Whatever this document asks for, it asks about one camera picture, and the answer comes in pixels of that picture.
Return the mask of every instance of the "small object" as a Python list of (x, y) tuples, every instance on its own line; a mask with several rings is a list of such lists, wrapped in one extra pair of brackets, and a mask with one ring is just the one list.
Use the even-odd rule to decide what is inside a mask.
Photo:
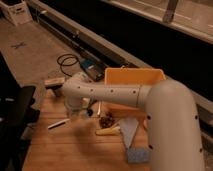
[(101, 117), (99, 124), (101, 128), (109, 128), (115, 123), (111, 113), (108, 113), (105, 117)]
[(88, 108), (88, 109), (87, 109), (87, 115), (88, 115), (89, 117), (91, 117), (91, 116), (93, 115), (93, 110), (90, 109), (90, 108)]
[(100, 117), (101, 116), (101, 106), (102, 106), (102, 101), (100, 101), (98, 103), (98, 111), (97, 111), (97, 116)]
[(65, 82), (65, 77), (60, 78), (53, 78), (44, 81), (44, 85), (46, 89), (51, 89), (56, 97), (60, 97), (61, 93), (61, 86)]
[(110, 128), (99, 129), (95, 131), (95, 134), (96, 135), (118, 135), (120, 134), (120, 127), (115, 126)]
[(54, 123), (54, 124), (49, 125), (49, 126), (47, 127), (47, 129), (56, 128), (56, 127), (58, 127), (58, 126), (60, 126), (60, 125), (65, 124), (65, 123), (66, 123), (67, 121), (69, 121), (69, 120), (70, 120), (70, 119), (64, 119), (64, 120), (58, 121), (58, 122), (56, 122), (56, 123)]
[(148, 148), (128, 148), (126, 150), (128, 163), (144, 163), (149, 161)]
[(103, 69), (93, 60), (84, 59), (80, 61), (80, 67), (95, 82), (100, 81), (104, 77)]
[(118, 124), (121, 127), (121, 132), (123, 134), (124, 145), (126, 148), (129, 148), (132, 144), (132, 140), (135, 136), (135, 132), (139, 125), (137, 119), (129, 117), (125, 119), (120, 119)]

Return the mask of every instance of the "clutter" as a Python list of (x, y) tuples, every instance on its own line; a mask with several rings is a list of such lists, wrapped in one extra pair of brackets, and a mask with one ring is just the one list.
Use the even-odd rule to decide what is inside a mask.
[(106, 116), (101, 117), (99, 120), (99, 124), (101, 128), (109, 128), (115, 123), (114, 118), (111, 113), (106, 114)]
[(48, 127), (47, 127), (47, 129), (53, 129), (53, 128), (56, 128), (56, 127), (58, 127), (58, 126), (61, 126), (61, 125), (63, 125), (63, 124), (65, 124), (67, 121), (69, 121), (70, 119), (63, 119), (63, 120), (61, 120), (61, 121), (58, 121), (58, 122), (56, 122), (56, 123), (54, 123), (54, 124), (51, 124), (51, 125), (49, 125)]
[(103, 128), (103, 129), (95, 131), (96, 135), (118, 135), (120, 133), (121, 132), (120, 132), (119, 126), (110, 127), (110, 128)]
[(144, 163), (149, 161), (148, 148), (128, 148), (126, 150), (128, 163)]
[(118, 124), (123, 134), (124, 145), (126, 148), (129, 148), (132, 144), (139, 122), (136, 118), (128, 117), (120, 119)]
[(62, 95), (60, 88), (62, 87), (62, 84), (65, 82), (64, 77), (60, 78), (53, 78), (48, 79), (44, 81), (44, 85), (46, 89), (53, 90), (53, 93), (56, 97), (60, 97)]
[(98, 111), (97, 111), (97, 116), (100, 117), (101, 116), (101, 107), (102, 107), (102, 101), (100, 101), (98, 103)]

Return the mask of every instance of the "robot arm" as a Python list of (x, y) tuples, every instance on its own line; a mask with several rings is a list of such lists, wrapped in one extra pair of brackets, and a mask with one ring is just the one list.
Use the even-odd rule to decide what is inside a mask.
[(83, 97), (145, 110), (151, 171), (204, 171), (197, 109), (191, 92), (174, 80), (153, 86), (89, 83), (77, 73), (63, 85), (66, 107), (81, 108)]

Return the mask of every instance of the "box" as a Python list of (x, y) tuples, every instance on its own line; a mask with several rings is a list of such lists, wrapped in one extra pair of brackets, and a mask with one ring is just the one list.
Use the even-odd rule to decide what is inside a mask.
[[(105, 70), (105, 84), (140, 84), (154, 85), (159, 81), (166, 80), (163, 70), (154, 68), (107, 68)], [(106, 103), (109, 112), (119, 116), (140, 117), (146, 116), (141, 109), (124, 105)]]
[(0, 7), (5, 18), (15, 26), (32, 21), (32, 16), (24, 1), (15, 5), (7, 5), (0, 0)]

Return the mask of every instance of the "wooden block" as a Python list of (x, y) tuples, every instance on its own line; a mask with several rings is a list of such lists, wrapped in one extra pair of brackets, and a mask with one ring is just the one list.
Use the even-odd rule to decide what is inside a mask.
[(44, 81), (44, 85), (46, 88), (48, 87), (54, 87), (54, 86), (60, 86), (64, 84), (65, 77), (59, 77), (59, 78), (52, 78)]

